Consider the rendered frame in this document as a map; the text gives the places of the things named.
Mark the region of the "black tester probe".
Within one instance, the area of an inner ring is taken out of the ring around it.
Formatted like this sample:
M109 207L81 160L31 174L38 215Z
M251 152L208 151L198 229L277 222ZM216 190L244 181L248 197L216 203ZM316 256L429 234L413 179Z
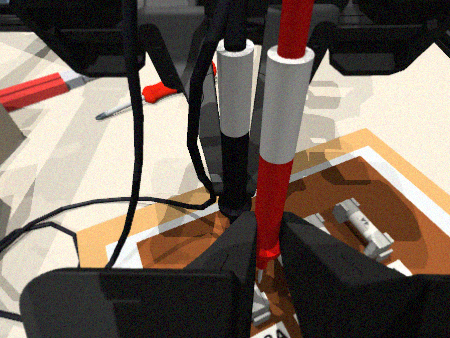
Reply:
M246 197L254 44L247 39L248 0L229 0L230 11L216 49L224 196L220 212L230 225L250 211Z

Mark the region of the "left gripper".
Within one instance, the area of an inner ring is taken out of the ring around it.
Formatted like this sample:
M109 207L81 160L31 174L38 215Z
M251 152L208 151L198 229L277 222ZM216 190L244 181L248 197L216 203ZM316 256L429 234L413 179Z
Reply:
M306 44L315 54L309 85L327 50L329 64L343 76L390 76L407 69L450 28L450 0L394 1L314 0ZM190 78L217 3L138 0L139 71L147 52L163 85L182 90L188 102ZM257 189L267 52L279 38L282 5L269 4L282 0L248 0L247 39L262 46L262 57L249 134L246 197L254 197ZM9 0L8 8L75 73L127 77L121 0ZM223 197L213 62L203 82L198 136L214 193Z

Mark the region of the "red-handled pliers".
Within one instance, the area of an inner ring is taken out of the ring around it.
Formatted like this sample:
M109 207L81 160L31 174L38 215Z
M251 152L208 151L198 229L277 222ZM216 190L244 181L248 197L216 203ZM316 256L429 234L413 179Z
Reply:
M0 102L5 109L19 109L85 85L88 78L67 70L0 90Z

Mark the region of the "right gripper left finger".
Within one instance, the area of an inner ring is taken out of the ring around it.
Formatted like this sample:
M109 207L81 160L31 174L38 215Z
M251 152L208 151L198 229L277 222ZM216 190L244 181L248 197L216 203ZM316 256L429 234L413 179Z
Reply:
M183 269L44 272L20 295L26 338L250 338L256 248L255 212L244 211Z

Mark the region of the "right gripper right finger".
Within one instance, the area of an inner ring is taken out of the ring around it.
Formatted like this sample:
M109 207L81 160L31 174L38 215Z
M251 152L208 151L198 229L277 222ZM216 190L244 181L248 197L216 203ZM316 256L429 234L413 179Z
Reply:
M450 338L450 274L402 274L283 211L282 265L303 338Z

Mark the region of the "red and black screwdriver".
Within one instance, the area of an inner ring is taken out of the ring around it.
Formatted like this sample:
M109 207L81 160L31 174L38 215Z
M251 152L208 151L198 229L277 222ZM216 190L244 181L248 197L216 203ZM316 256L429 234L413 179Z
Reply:
M213 61L212 61L213 62ZM213 62L213 70L214 70L214 77L216 76L217 70L216 70L216 66ZM151 86L146 86L143 91L142 91L142 101L146 101L148 103L155 103L157 100L159 100L160 98L170 95L170 94L175 94L175 93L181 93L183 92L182 90L175 90L175 89L169 89L167 87L165 87L161 82L151 85ZM96 120L108 117L114 113L117 113L123 109L126 109L128 107L131 106L131 100L123 103L117 107L114 107L110 110L107 110L99 115L96 116Z

